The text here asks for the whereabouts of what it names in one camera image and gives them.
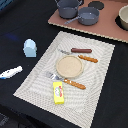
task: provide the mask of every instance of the woven placemat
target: woven placemat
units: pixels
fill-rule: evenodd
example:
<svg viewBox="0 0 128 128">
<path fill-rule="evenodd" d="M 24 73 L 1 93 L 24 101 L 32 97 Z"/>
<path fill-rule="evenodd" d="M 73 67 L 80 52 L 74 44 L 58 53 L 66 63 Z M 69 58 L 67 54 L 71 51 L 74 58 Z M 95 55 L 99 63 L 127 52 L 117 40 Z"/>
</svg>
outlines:
<svg viewBox="0 0 128 128">
<path fill-rule="evenodd" d="M 56 61 L 65 56 L 58 49 L 70 52 L 72 47 L 91 48 L 92 53 L 82 55 L 98 59 L 98 63 L 82 60 L 84 72 L 72 79 L 86 86 L 85 90 L 63 83 L 65 103 L 54 104 L 53 86 L 55 80 L 45 76 L 46 71 L 57 75 Z M 66 32 L 59 32 L 39 62 L 30 72 L 14 96 L 47 110 L 82 128 L 90 128 L 101 89 L 105 80 L 114 45 L 84 38 Z"/>
</svg>

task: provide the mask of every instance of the plate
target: plate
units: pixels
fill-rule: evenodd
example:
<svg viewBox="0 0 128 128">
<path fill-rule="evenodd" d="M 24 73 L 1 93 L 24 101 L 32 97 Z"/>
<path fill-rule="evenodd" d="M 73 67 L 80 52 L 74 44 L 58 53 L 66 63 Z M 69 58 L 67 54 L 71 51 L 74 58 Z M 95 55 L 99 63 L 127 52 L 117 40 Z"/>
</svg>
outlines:
<svg viewBox="0 0 128 128">
<path fill-rule="evenodd" d="M 74 78 L 83 72 L 83 63 L 78 57 L 67 55 L 57 61 L 56 70 L 64 78 Z"/>
</svg>

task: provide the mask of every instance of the butter package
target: butter package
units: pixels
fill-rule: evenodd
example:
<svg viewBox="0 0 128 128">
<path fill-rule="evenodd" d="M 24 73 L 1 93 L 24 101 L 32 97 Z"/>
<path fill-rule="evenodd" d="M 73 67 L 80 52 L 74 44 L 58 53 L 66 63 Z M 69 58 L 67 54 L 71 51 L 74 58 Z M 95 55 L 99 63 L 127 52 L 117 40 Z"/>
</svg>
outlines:
<svg viewBox="0 0 128 128">
<path fill-rule="evenodd" d="M 53 82 L 54 88 L 54 102 L 55 104 L 63 104 L 64 103 L 64 95 L 62 82 Z"/>
</svg>

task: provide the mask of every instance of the toothpaste tube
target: toothpaste tube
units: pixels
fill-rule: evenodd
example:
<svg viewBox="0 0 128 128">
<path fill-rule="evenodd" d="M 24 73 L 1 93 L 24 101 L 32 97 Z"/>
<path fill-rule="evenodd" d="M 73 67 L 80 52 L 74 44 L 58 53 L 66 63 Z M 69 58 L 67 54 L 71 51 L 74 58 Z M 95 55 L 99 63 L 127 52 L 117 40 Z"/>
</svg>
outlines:
<svg viewBox="0 0 128 128">
<path fill-rule="evenodd" d="M 7 70 L 0 74 L 0 79 L 6 79 L 14 76 L 16 73 L 21 72 L 23 69 L 21 66 L 18 66 L 17 68 Z"/>
</svg>

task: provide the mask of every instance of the pot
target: pot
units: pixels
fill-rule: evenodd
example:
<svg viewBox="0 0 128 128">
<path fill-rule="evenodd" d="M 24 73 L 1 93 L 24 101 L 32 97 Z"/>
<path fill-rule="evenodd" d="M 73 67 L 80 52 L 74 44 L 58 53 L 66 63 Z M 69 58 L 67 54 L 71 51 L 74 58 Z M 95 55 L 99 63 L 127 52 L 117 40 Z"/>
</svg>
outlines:
<svg viewBox="0 0 128 128">
<path fill-rule="evenodd" d="M 76 17 L 78 7 L 82 3 L 82 0 L 80 2 L 78 0 L 60 0 L 59 2 L 56 1 L 56 3 L 60 17 L 71 19 Z"/>
<path fill-rule="evenodd" d="M 99 14 L 99 10 L 94 7 L 83 7 L 78 11 L 78 16 L 76 18 L 65 22 L 65 24 L 69 24 L 78 19 L 83 25 L 93 25 L 98 22 Z"/>
<path fill-rule="evenodd" d="M 128 5 L 119 10 L 119 17 L 122 27 L 128 31 Z"/>
</svg>

